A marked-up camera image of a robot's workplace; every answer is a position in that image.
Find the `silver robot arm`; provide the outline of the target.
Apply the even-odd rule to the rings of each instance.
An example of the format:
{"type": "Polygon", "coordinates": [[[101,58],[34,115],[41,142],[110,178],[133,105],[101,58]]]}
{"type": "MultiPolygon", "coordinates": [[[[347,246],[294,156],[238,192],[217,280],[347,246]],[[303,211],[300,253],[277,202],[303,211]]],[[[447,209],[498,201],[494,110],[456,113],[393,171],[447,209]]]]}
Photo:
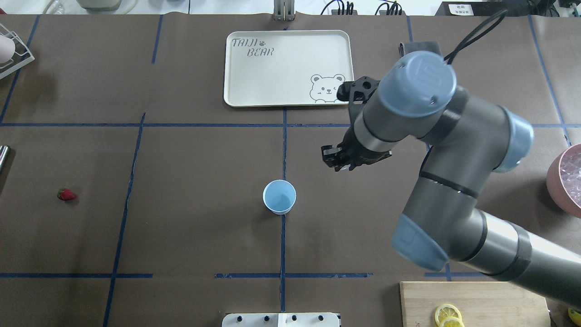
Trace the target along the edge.
{"type": "Polygon", "coordinates": [[[580,310],[579,254],[477,209],[490,174],[531,150],[527,120],[471,95],[429,50],[404,54],[379,81],[344,82],[337,97],[349,104],[350,128],[321,147],[334,170],[382,161],[408,136],[430,146],[391,239],[403,258],[432,271],[457,261],[580,310]]]}

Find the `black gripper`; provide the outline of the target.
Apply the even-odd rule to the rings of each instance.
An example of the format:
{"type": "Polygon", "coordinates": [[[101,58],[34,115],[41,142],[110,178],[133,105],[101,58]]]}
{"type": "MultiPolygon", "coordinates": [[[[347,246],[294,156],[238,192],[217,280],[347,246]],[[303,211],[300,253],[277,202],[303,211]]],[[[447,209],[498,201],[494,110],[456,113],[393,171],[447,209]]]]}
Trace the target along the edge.
{"type": "Polygon", "coordinates": [[[372,165],[392,156],[392,151],[375,152],[367,149],[356,138],[353,129],[347,130],[342,142],[337,147],[321,146],[322,161],[327,166],[338,166],[338,170],[347,166],[354,170],[357,166],[372,165]]]}

